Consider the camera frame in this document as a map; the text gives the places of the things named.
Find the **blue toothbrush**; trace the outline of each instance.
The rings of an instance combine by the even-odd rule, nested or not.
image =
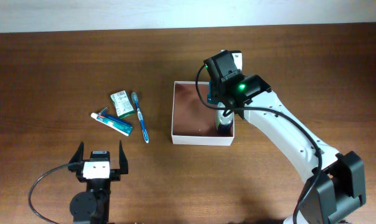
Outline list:
[[[137,107],[138,120],[141,123],[141,127],[143,129],[144,140],[145,140],[146,143],[149,143],[149,136],[148,136],[148,133],[146,132],[146,128],[145,128],[145,124],[144,124],[144,119],[143,119],[143,114],[141,113],[141,110],[139,109],[139,105],[138,105],[138,96],[137,96],[137,93],[133,92],[131,94],[131,99],[133,100],[133,103]]]

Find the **cable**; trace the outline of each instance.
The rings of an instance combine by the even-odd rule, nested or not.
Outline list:
[[[37,181],[34,182],[34,184],[32,185],[30,191],[29,191],[29,195],[27,196],[27,201],[29,202],[29,208],[31,208],[32,212],[35,213],[39,218],[49,222],[49,223],[52,223],[52,224],[58,224],[57,222],[55,221],[52,221],[51,219],[49,218],[46,218],[44,217],[43,215],[41,215],[34,207],[33,207],[33,204],[32,204],[32,193],[33,193],[33,190],[34,188],[36,187],[36,185],[40,182],[40,180],[42,180],[44,177],[47,177],[49,174],[57,171],[57,170],[60,170],[62,168],[65,168],[65,167],[69,167],[69,166],[73,166],[73,165],[79,165],[83,162],[73,162],[73,163],[69,163],[69,164],[65,164],[65,165],[62,165],[62,166],[58,166],[48,172],[46,172],[45,174],[43,174],[40,178],[37,179]]]
[[[207,103],[205,103],[203,101],[202,95],[199,92],[198,80],[199,80],[200,72],[203,70],[204,67],[205,67],[205,65],[202,65],[201,68],[198,71],[198,74],[196,75],[196,79],[195,79],[196,92],[198,93],[199,99],[203,103],[203,105],[205,105],[207,108],[210,108],[210,109],[213,109],[213,110],[224,110],[223,115],[225,116],[226,111],[227,111],[226,108],[218,108],[218,107],[208,105]],[[321,172],[322,172],[321,149],[318,147],[318,145],[314,141],[314,139],[308,134],[308,132],[306,130],[304,130],[303,127],[301,127],[300,124],[298,124],[295,120],[293,120],[292,118],[290,118],[289,116],[285,115],[282,112],[279,112],[279,111],[276,111],[276,110],[273,110],[273,109],[269,109],[269,108],[261,108],[261,107],[243,107],[243,108],[227,108],[227,109],[229,110],[229,112],[227,114],[238,111],[238,110],[243,110],[243,111],[244,110],[267,111],[267,112],[270,112],[270,113],[277,114],[278,116],[281,116],[284,119],[287,119],[290,123],[292,123],[294,126],[296,126],[308,138],[309,142],[314,146],[315,156],[318,157],[318,166],[317,166],[317,169],[315,171],[315,174],[313,175],[313,177],[314,177],[313,182],[311,183],[310,187],[307,189],[306,193],[303,194],[303,196],[299,198],[298,203],[296,204],[296,207],[294,208],[293,223],[297,224],[297,216],[298,216],[299,210],[300,210],[301,206],[303,205],[304,200],[307,198],[308,194],[310,193],[310,191],[314,188],[314,186],[315,186],[316,182],[318,181],[318,178],[319,178],[319,176],[321,175]]]

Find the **table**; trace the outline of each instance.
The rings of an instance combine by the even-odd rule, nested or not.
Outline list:
[[[254,126],[237,119],[230,147],[171,142],[174,81],[194,80],[221,49],[241,50],[244,74],[261,75],[314,134],[364,160],[367,204],[347,219],[375,223],[376,24],[0,34],[0,223],[43,223],[29,210],[29,188],[67,163],[80,141],[85,158],[110,151],[112,168],[123,142],[129,174],[111,186],[115,223],[291,215],[303,183]],[[115,114],[109,95],[120,90],[138,93],[149,144],[136,115],[125,119],[134,126],[129,137],[91,119],[106,106]],[[83,190],[61,170],[32,199],[43,215],[71,223],[69,202]]]

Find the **white wall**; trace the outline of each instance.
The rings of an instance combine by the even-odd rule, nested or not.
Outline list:
[[[376,22],[376,0],[0,0],[0,32]]]

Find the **cardboard box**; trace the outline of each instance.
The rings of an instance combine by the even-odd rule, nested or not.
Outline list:
[[[207,101],[209,83],[198,82],[200,94]],[[171,138],[173,144],[230,146],[235,136],[235,120],[229,135],[221,136],[215,128],[216,111],[205,107],[196,92],[195,82],[174,82]]]

